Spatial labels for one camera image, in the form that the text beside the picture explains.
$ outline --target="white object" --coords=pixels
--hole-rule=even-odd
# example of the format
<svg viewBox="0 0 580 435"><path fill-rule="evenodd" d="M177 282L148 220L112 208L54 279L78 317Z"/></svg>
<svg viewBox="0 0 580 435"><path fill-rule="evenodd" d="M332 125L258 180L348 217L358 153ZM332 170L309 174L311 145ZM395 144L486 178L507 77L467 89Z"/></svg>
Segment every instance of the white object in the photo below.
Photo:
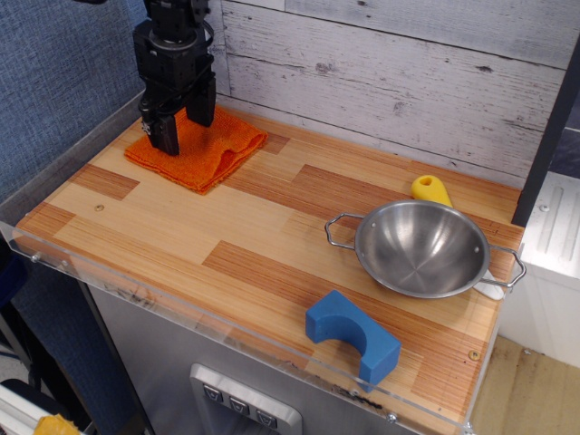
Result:
<svg viewBox="0 0 580 435"><path fill-rule="evenodd" d="M45 410L0 385L0 428L8 435L33 435L38 421L46 415Z"/></svg>
<svg viewBox="0 0 580 435"><path fill-rule="evenodd" d="M506 299L499 334L580 367L580 180L548 172L522 239L527 275Z"/></svg>
<svg viewBox="0 0 580 435"><path fill-rule="evenodd" d="M496 278L494 278L494 276L489 271L486 271L486 274L483 275L483 277L496 281ZM475 284L473 288L475 288L481 294L493 299L494 301L500 301L506 295L499 285L482 283L481 281Z"/></svg>

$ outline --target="blue fabric wall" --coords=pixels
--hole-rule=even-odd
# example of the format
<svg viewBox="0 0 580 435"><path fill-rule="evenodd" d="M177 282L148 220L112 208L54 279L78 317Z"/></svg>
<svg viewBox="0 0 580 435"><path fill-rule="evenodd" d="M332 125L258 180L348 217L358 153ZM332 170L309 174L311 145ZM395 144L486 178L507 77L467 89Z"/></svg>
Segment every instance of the blue fabric wall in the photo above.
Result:
<svg viewBox="0 0 580 435"><path fill-rule="evenodd" d="M0 202L140 92L132 29L141 0L0 0ZM75 280L42 265L12 299L61 365L100 434L137 411Z"/></svg>
<svg viewBox="0 0 580 435"><path fill-rule="evenodd" d="M0 2L0 202L144 86L140 0Z"/></svg>

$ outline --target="orange cloth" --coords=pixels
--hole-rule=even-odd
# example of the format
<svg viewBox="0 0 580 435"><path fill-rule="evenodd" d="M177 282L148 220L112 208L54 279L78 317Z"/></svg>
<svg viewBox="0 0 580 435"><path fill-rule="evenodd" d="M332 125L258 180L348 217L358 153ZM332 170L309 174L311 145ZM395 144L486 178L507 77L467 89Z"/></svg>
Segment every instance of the orange cloth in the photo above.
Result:
<svg viewBox="0 0 580 435"><path fill-rule="evenodd" d="M166 179L205 195L212 187L266 143L267 133L216 106L214 121L203 127L188 119L185 109L175 115L179 155L153 148L147 136L125 150L125 157Z"/></svg>

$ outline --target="blue object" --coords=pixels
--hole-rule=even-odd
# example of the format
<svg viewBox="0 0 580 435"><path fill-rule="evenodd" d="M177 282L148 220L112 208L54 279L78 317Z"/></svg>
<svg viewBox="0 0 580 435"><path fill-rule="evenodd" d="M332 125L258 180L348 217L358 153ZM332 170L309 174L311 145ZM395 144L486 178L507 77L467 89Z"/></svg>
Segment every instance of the blue object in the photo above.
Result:
<svg viewBox="0 0 580 435"><path fill-rule="evenodd" d="M306 312L306 335L315 343L343 340L361 354L359 378L378 384L397 366L401 342L358 306L333 290ZM372 388L361 385L366 391Z"/></svg>

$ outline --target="white wood panel wall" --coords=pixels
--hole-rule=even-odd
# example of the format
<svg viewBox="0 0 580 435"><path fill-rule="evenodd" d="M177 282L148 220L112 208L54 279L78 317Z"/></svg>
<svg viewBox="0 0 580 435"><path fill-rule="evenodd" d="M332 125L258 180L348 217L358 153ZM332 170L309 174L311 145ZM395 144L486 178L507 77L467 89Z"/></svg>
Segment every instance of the white wood panel wall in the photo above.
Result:
<svg viewBox="0 0 580 435"><path fill-rule="evenodd" d="M521 188L580 32L550 4L212 0L218 101Z"/></svg>

